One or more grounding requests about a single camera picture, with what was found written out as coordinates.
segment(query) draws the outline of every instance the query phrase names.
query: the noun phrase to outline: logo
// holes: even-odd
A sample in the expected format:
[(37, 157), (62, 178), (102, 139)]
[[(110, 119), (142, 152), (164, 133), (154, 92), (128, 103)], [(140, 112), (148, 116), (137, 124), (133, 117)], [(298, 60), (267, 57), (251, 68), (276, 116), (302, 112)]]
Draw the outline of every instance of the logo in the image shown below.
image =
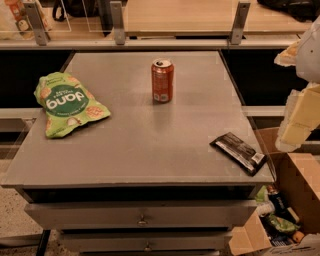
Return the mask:
[(69, 117), (81, 113), (89, 103), (81, 88), (70, 85), (58, 85), (51, 88), (46, 98), (47, 111), (58, 117)]

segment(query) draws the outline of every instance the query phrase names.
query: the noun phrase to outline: drawer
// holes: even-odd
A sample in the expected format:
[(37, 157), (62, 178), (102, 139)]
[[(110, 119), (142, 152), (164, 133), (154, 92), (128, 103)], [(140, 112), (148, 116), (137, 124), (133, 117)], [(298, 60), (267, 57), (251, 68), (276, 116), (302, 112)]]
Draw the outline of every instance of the drawer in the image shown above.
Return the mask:
[(231, 232), (143, 232), (63, 234), (61, 243), (77, 252), (156, 252), (172, 250), (221, 250)]
[(28, 204), (25, 211), (43, 229), (243, 226), (254, 200), (81, 202)]
[[(189, 250), (189, 251), (151, 251), (147, 256), (219, 256), (216, 250)], [(146, 252), (85, 252), (79, 256), (146, 256)]]

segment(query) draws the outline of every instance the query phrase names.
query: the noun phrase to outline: drawer handle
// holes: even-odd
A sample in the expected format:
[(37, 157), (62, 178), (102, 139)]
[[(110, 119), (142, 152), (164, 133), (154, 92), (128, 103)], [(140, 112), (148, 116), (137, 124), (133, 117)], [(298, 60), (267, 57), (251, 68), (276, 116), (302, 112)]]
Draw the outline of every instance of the drawer handle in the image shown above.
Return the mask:
[(146, 245), (146, 247), (144, 248), (144, 251), (145, 251), (145, 252), (151, 252), (151, 251), (152, 251), (149, 242), (147, 242), (147, 245)]
[(144, 216), (141, 215), (140, 216), (140, 220), (137, 222), (137, 224), (138, 224), (139, 227), (144, 227), (144, 226), (148, 225), (148, 221), (146, 221), (144, 219)]

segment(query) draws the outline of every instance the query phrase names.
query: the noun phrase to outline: chocolate bar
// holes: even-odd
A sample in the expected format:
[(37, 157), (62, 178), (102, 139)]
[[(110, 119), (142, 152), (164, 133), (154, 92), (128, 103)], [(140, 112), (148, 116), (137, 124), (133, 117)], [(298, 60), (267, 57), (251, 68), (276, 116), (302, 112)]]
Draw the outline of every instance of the chocolate bar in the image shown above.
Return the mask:
[(231, 132), (219, 136), (210, 145), (237, 162), (250, 176), (254, 176), (267, 160), (266, 155), (256, 152)]

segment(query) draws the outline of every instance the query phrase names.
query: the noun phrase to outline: gray tabletop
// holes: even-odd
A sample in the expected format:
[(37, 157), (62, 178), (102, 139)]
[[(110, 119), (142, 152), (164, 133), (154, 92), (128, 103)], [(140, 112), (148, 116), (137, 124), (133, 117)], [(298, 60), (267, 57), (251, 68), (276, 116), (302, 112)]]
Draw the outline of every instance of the gray tabletop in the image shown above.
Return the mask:
[[(174, 96), (157, 104), (151, 64), (175, 65)], [(248, 176), (209, 143), (229, 131), (261, 152), (218, 52), (77, 53), (66, 72), (111, 117), (59, 140), (45, 137), (42, 112), (2, 185), (66, 188), (272, 182), (267, 164)]]

